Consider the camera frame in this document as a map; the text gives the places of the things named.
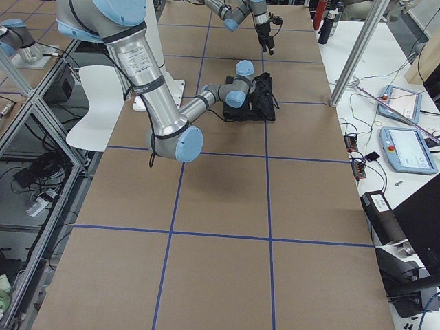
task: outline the white desk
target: white desk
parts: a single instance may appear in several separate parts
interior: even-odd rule
[[[327,73],[327,78],[333,89],[336,80],[339,78],[340,73],[349,57],[351,49],[354,45],[356,38],[362,28],[360,22],[339,22],[338,28],[335,35],[329,38],[326,45],[320,45],[320,51],[322,60],[325,64],[325,71]],[[385,23],[380,23],[377,27],[364,55],[359,62],[354,76],[357,78],[363,78],[367,76],[376,75],[387,75],[395,70],[398,70],[402,64],[406,61],[406,57],[394,36],[391,34],[388,26]],[[404,74],[410,67],[409,64],[405,66],[398,73],[391,74],[387,77],[374,77],[369,79],[364,79],[361,82],[361,86],[373,95],[381,95],[382,90],[385,86],[389,85],[393,80],[393,85],[407,88],[413,91],[424,91],[423,85],[412,85],[406,82]],[[351,124],[354,124],[359,132],[368,132],[369,127],[360,121],[356,120],[352,113],[349,105],[350,96],[353,93],[362,93],[360,91],[354,90],[353,88],[348,88],[337,106],[338,115],[341,118],[347,120]],[[375,118],[375,112],[377,108],[377,103],[369,98],[363,98],[361,96],[352,96],[353,112],[355,116],[369,124],[373,125],[373,132],[370,141],[368,134],[359,135],[357,145],[361,152],[366,155],[372,151],[376,151],[381,155],[378,161],[383,166],[386,171],[386,176],[388,177],[388,187],[386,189],[386,198],[390,205],[394,208],[398,206],[402,201],[412,195],[415,191],[421,188],[429,180],[431,180],[434,175],[415,175],[406,173],[396,173],[388,165],[386,161],[386,156],[384,151],[380,146],[379,141],[379,130],[380,127],[408,127],[396,120],[391,120],[389,118],[377,115]],[[422,93],[422,104],[421,108],[424,111],[438,113],[438,110],[428,95],[428,93]],[[419,119],[419,125],[429,132],[440,129],[440,116],[421,114]],[[345,126],[342,125],[342,132],[345,132]],[[348,127],[347,132],[353,132],[351,127]],[[434,160],[437,166],[440,168],[440,155],[434,154]],[[369,166],[376,169],[382,174],[381,168],[372,162],[368,164]],[[363,195],[365,192],[380,190],[382,187],[382,179],[379,175],[374,173],[371,169],[366,169],[367,178],[360,180],[358,186],[359,196]],[[396,186],[396,182],[403,181],[399,186]],[[395,255],[395,247],[389,246],[385,249]],[[412,256],[410,258],[403,259],[405,261],[416,260],[418,264],[421,261],[417,256]],[[390,304],[390,309],[393,314],[393,320],[396,329],[403,329],[406,323],[414,323],[412,327],[413,330],[417,329],[419,324],[419,319],[412,321],[410,318],[400,318],[392,304]],[[438,330],[440,329],[440,312],[427,313],[425,320],[423,322],[423,330]]]

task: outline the light blue cap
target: light blue cap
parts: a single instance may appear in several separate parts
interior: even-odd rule
[[[145,0],[93,0],[108,19],[123,26],[136,26],[145,19]]]
[[[254,65],[250,60],[241,60],[236,64],[235,73],[239,76],[251,76],[254,72]]]
[[[201,152],[204,145],[204,135],[195,126],[189,127],[184,131],[176,146],[176,160],[179,162],[192,162]]]
[[[20,19],[6,19],[5,21],[1,22],[3,26],[6,26],[7,28],[25,28],[26,24],[23,23]]]
[[[235,31],[239,26],[239,24],[236,21],[234,21],[233,19],[225,19],[223,21],[223,24],[226,26],[226,28],[229,31]]]
[[[246,94],[242,91],[230,91],[226,95],[226,104],[233,108],[239,108],[246,100]]]
[[[82,41],[89,41],[91,43],[102,43],[102,39],[95,34],[80,30],[74,26],[70,26],[62,21],[59,21],[58,19],[56,22],[58,23],[58,31],[65,36]]]
[[[15,54],[15,49],[7,43],[0,43],[0,48],[6,53],[6,56],[12,56]]]

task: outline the black bag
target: black bag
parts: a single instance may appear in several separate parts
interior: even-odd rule
[[[234,77],[227,77],[226,83],[232,83]],[[239,108],[233,108],[223,103],[223,116],[227,122],[243,122],[246,120],[275,121],[275,109],[280,109],[272,93],[272,77],[264,72],[254,78],[255,90],[247,95],[245,102]]]

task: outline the gray robot arm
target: gray robot arm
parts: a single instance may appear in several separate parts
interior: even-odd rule
[[[252,88],[253,66],[242,62],[232,84],[209,85],[179,110],[145,38],[145,0],[58,0],[56,5],[61,33],[104,43],[120,64],[151,117],[153,133],[148,141],[154,155],[193,161],[201,152],[203,135],[191,124],[216,101],[240,107],[243,94]]]
[[[43,57],[28,28],[20,19],[0,22],[0,47],[8,56],[18,51],[21,58],[29,63]]]
[[[235,31],[241,22],[252,13],[258,41],[263,52],[269,49],[269,54],[274,54],[275,42],[274,37],[270,35],[270,23],[281,25],[283,20],[279,16],[272,16],[267,11],[265,0],[242,0],[235,9],[226,5],[224,0],[198,0],[198,2],[217,14],[230,31]]]

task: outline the tablet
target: tablet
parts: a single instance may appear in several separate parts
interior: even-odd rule
[[[388,85],[385,87],[384,93],[388,99],[382,100],[401,115],[407,117],[415,124],[419,122],[421,93],[410,91],[401,87]],[[402,121],[394,113],[389,111],[382,104],[378,104],[377,110],[382,116]]]
[[[388,163],[396,172],[437,173],[434,159],[418,130],[383,127],[379,136]]]

